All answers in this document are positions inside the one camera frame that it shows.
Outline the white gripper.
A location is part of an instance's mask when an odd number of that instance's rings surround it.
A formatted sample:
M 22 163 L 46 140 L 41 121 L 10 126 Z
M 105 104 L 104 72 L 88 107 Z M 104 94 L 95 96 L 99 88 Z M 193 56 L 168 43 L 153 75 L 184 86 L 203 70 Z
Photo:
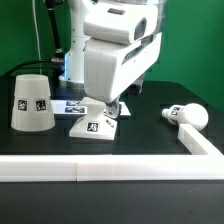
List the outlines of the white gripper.
M 162 34 L 148 36 L 131 45 L 91 38 L 84 51 L 84 90 L 107 103 L 106 115 L 116 119 L 119 98 L 158 59 Z

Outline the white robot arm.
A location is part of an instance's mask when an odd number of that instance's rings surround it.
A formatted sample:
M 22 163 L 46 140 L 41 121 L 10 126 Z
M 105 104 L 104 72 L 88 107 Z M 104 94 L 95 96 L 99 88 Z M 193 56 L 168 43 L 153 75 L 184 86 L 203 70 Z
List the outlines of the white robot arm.
M 68 0 L 71 47 L 65 55 L 64 86 L 85 91 L 120 112 L 129 86 L 141 87 L 144 73 L 158 59 L 168 0 Z

